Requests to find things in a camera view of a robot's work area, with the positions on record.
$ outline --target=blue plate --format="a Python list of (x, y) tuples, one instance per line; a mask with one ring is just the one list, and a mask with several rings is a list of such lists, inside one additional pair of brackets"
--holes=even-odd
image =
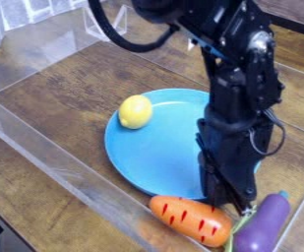
[(110, 160), (145, 193), (201, 200), (196, 121), (204, 116), (209, 94), (169, 89), (144, 95), (153, 103), (152, 120), (144, 128), (129, 130), (114, 113), (106, 130)]

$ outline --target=yellow ball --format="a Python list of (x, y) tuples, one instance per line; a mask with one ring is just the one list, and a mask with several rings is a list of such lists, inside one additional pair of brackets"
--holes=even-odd
[(118, 109), (119, 123), (129, 129), (140, 129), (144, 127), (148, 124), (152, 115), (152, 102), (144, 95), (129, 97)]

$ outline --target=transparent acrylic box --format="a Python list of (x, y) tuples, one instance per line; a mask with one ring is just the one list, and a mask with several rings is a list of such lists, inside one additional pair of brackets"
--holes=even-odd
[[(132, 8), (122, 5), (126, 2), (117, 2), (119, 1), (107, 1), (105, 7), (110, 13), (118, 32), (137, 42), (153, 40), (152, 37), (157, 37), (156, 34), (161, 33), (165, 28), (149, 25), (148, 28), (150, 29), (146, 30), (145, 26), (148, 25), (134, 15)], [(41, 31), (43, 33), (51, 32), (45, 36), (45, 40)], [(34, 42), (23, 44), (27, 41), (26, 37), (30, 33), (37, 39), (34, 39)], [(134, 199), (105, 178), (98, 172), (97, 166), (90, 165), (87, 159), (77, 158), (78, 155), (74, 153), (74, 150), (66, 151), (67, 148), (63, 146), (63, 143), (46, 137), (46, 132), (37, 129), (37, 126), (33, 125), (34, 120), (37, 120), (33, 118), (35, 114), (31, 111), (30, 115), (25, 116), (19, 114), (15, 107), (8, 105), (8, 102), (2, 97), (4, 92), (12, 92), (12, 89), (23, 88), (18, 87), (18, 83), (22, 80), (31, 79), (35, 73), (49, 68), (90, 45), (97, 47), (101, 41), (109, 40), (105, 38), (87, 9), (63, 14), (51, 18), (47, 22), (25, 27), (22, 30), (7, 34), (0, 58), (10, 60), (15, 68), (10, 72), (4, 71), (4, 66), (0, 64), (0, 72), (10, 74), (7, 78), (6, 75), (0, 76), (0, 139), (145, 249), (149, 251), (156, 249), (166, 250), (166, 248), (172, 247), (176, 251), (180, 248), (182, 250), (186, 248), (186, 251), (208, 251), (196, 242), (164, 227), (153, 218), (150, 211), (140, 203), (138, 199)], [(161, 50), (138, 56), (162, 66), (166, 71), (178, 73), (189, 82), (196, 82), (202, 90), (208, 90), (204, 66), (198, 54), (197, 48), (188, 51), (188, 39), (177, 34)], [(291, 89), (287, 89), (285, 103), (277, 108), (277, 114), (283, 120), (287, 120), (285, 123), (291, 137), (287, 140), (281, 153), (276, 157), (268, 158), (263, 164), (259, 172), (259, 201), (265, 194), (284, 189), (284, 184), (289, 188), (289, 184), (297, 182), (297, 177), (300, 174), (304, 174), (304, 167), (301, 171), (296, 167), (297, 164), (303, 164), (304, 160), (304, 131), (293, 127), (293, 125), (304, 126), (304, 114), (297, 110), (291, 111), (289, 109), (295, 107), (292, 102), (295, 102), (297, 97), (297, 83), (303, 82), (304, 84), (304, 73), (295, 71), (279, 63), (276, 63), (276, 66), (280, 70), (281, 81), (291, 86)], [(289, 160), (293, 155), (297, 155), (297, 159), (291, 163)], [(291, 178), (284, 178), (283, 172), (277, 172), (281, 176), (281, 182), (276, 184), (275, 182), (269, 182), (269, 177), (276, 175), (276, 170), (271, 170), (269, 168), (276, 166), (277, 163), (281, 170), (285, 169), (289, 171)], [(291, 219), (291, 227), (287, 228), (285, 233), (281, 235), (276, 251), (293, 251), (293, 242), (288, 242), (288, 237), (292, 237), (295, 222), (296, 220), (301, 220), (304, 213), (304, 204), (301, 204), (304, 199), (304, 179), (299, 183), (301, 184), (289, 191), (292, 196), (292, 214), (297, 215), (297, 217), (293, 216)], [(140, 227), (145, 224), (150, 228), (150, 233), (162, 233), (168, 237), (172, 237), (162, 240), (162, 246), (150, 241), (150, 237), (146, 237), (141, 232)]]

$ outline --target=yellow lemon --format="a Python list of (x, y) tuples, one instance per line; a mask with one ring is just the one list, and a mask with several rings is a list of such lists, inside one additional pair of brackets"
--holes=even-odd
[(152, 115), (152, 102), (144, 95), (129, 97), (118, 109), (119, 123), (129, 129), (140, 129), (144, 127), (148, 124)]

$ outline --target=toy carrot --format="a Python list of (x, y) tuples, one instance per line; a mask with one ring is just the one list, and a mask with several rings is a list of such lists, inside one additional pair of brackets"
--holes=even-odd
[(170, 196), (153, 197), (149, 207), (168, 226), (205, 246), (218, 247), (226, 242), (232, 220), (220, 209)]

